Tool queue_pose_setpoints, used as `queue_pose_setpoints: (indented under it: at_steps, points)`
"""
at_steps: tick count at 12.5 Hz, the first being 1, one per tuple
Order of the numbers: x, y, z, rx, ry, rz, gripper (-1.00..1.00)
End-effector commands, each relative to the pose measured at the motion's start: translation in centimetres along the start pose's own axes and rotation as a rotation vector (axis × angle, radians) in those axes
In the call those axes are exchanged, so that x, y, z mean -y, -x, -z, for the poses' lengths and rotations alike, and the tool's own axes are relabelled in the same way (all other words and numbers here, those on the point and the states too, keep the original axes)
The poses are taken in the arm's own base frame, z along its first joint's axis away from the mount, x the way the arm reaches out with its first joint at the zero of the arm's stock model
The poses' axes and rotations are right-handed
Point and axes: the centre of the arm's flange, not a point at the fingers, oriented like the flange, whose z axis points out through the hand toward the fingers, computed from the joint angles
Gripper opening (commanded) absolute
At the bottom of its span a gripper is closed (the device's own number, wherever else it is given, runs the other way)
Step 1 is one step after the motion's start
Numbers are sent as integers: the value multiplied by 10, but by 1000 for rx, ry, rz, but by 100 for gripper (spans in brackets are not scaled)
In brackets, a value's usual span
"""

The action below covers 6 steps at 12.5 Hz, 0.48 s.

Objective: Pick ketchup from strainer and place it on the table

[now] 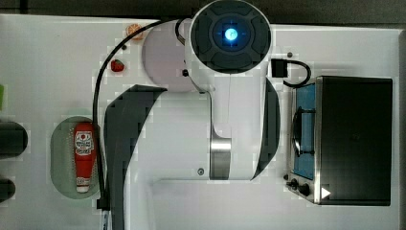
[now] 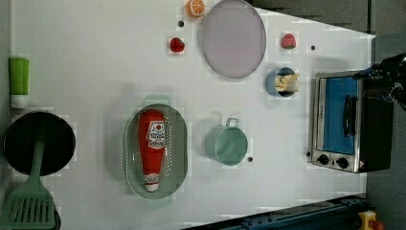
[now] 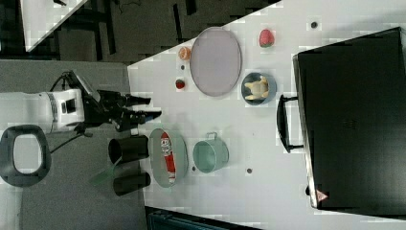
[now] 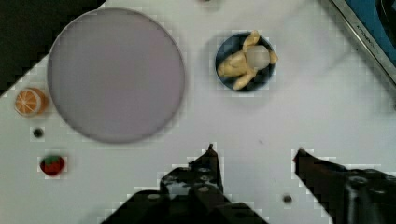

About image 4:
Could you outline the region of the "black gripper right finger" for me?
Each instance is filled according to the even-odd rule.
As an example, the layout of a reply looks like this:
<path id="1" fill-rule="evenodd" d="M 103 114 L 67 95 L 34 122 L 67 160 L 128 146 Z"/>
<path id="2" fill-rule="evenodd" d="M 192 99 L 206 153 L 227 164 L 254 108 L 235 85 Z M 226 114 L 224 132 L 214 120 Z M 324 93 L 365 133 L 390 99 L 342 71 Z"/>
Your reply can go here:
<path id="1" fill-rule="evenodd" d="M 375 169 L 347 169 L 299 149 L 295 174 L 333 224 L 396 224 L 396 179 Z"/>

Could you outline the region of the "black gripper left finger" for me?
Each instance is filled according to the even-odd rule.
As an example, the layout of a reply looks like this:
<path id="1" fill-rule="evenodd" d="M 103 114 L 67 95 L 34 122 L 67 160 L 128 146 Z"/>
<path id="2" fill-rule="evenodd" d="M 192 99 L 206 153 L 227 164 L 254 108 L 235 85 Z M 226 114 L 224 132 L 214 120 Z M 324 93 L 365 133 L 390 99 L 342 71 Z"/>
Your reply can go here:
<path id="1" fill-rule="evenodd" d="M 219 155 L 207 151 L 161 178 L 158 190 L 141 190 L 101 224 L 268 224 L 245 203 L 223 193 Z"/>

